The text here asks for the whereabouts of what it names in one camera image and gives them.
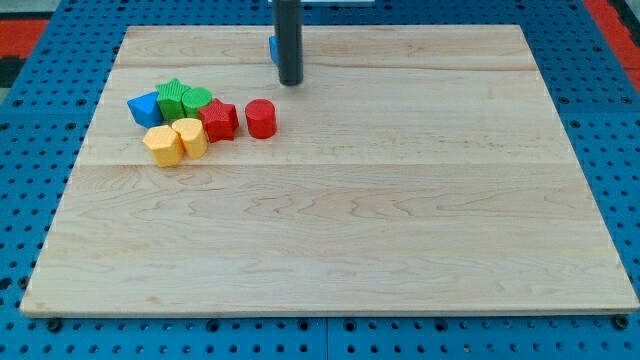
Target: wooden board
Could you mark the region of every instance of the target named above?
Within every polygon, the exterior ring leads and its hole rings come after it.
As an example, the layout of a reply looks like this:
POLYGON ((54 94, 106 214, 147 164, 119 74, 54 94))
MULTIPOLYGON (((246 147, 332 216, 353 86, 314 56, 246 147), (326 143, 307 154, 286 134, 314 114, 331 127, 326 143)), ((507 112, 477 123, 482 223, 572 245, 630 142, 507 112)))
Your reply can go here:
POLYGON ((29 316, 625 313, 638 300, 517 26, 133 27, 22 301, 29 316), (159 169, 125 101, 178 76, 243 105, 159 169))

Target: plastic block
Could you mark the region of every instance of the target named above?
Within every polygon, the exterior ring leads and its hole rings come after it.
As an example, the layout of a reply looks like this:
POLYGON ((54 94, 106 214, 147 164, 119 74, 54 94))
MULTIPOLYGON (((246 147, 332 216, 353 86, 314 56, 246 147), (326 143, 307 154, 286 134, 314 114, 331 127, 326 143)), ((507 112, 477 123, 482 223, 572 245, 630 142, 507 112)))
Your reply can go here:
POLYGON ((199 114, 209 142, 234 139, 233 132, 238 128, 235 105, 215 99, 211 104, 201 108, 199 114))
POLYGON ((207 136, 202 121, 193 118, 176 120, 171 124, 173 130, 180 135, 182 146, 192 159, 199 159, 207 152, 207 136))
POLYGON ((256 139, 267 139, 278 130, 276 125, 276 108, 271 101, 256 99, 244 108, 247 117, 249 134, 256 139))
POLYGON ((182 107, 188 118, 199 119, 198 110, 211 103, 211 91, 205 88, 193 88, 182 95, 182 107))
POLYGON ((164 118, 160 112, 160 107, 156 100, 158 99, 158 92, 142 95, 140 97, 127 101, 131 115, 136 123, 140 126, 144 126, 147 129, 162 125, 164 118))
POLYGON ((151 158, 159 167, 178 165, 184 155, 178 133, 167 125, 149 129, 142 142, 147 146, 151 158))
POLYGON ((186 115, 182 108, 182 95, 191 87, 172 79, 168 83, 158 84, 158 105, 165 121, 182 119, 186 115))
POLYGON ((275 35, 269 36, 269 53, 271 54, 271 61, 278 66, 278 40, 275 35))

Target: yellow hexagonal block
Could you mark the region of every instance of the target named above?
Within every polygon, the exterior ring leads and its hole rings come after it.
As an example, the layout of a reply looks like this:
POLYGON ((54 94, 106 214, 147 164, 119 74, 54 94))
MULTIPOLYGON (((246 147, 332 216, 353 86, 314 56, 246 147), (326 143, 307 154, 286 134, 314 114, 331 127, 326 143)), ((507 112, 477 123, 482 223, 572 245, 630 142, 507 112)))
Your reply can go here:
POLYGON ((204 133, 202 121, 199 119, 185 118, 176 120, 171 124, 182 140, 182 145, 192 159, 201 158, 207 152, 209 141, 204 133))
POLYGON ((180 136, 167 125, 150 128, 142 142, 159 167, 178 165, 184 155, 180 136))

